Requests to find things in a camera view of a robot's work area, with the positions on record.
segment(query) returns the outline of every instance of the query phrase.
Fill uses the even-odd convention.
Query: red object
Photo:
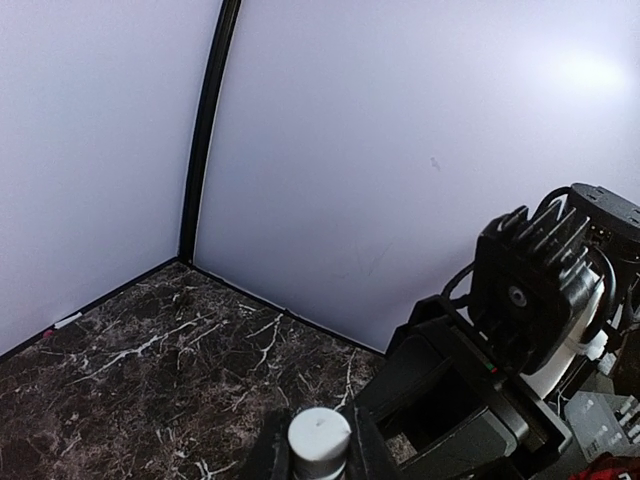
[[[589,468],[570,480],[636,480],[640,479],[640,458],[614,457],[603,453]]]

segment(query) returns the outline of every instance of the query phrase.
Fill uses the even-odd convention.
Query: black pole
[[[213,119],[218,106],[224,67],[227,62],[240,3],[241,0],[223,0],[213,42],[211,43],[207,69],[204,74],[198,115],[191,143],[189,171],[187,173],[187,185],[182,209],[180,248],[178,250],[178,258],[187,264],[193,263],[198,217],[200,215],[200,201],[202,199],[202,187],[204,185]]]

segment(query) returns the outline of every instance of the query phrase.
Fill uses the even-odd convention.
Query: white panel
[[[0,354],[176,255],[219,9],[0,2]]]
[[[493,217],[640,202],[640,3],[245,2],[197,263],[384,349]]]

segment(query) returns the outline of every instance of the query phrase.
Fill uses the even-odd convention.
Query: cable
[[[616,273],[613,270],[611,262],[598,247],[591,247],[589,252],[592,254],[591,259],[604,276],[604,294],[603,298],[600,299],[593,320],[591,320],[591,323],[587,325],[587,328],[582,332],[580,343],[584,345],[590,343],[598,332],[602,330],[607,320],[611,318],[616,298]]]
[[[451,280],[449,280],[449,282],[442,289],[442,296],[447,300],[451,300],[451,294],[453,293],[455,288],[460,284],[460,282],[464,279],[464,277],[469,275],[472,271],[473,271],[473,262],[471,262],[469,265],[464,267],[462,270],[456,273]]]
[[[538,215],[540,215],[542,212],[544,212],[544,210],[551,204],[553,200],[555,200],[558,197],[561,197],[562,195],[566,195],[567,193],[569,193],[569,191],[571,191],[571,187],[560,187],[549,192],[547,196],[542,199],[542,201],[540,202],[540,205],[538,205],[538,208],[536,209],[536,213],[533,214],[532,220],[536,218]]]

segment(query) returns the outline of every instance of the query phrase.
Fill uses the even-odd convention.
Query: marble tabletop
[[[231,479],[267,411],[381,362],[174,263],[0,364],[0,480]]]

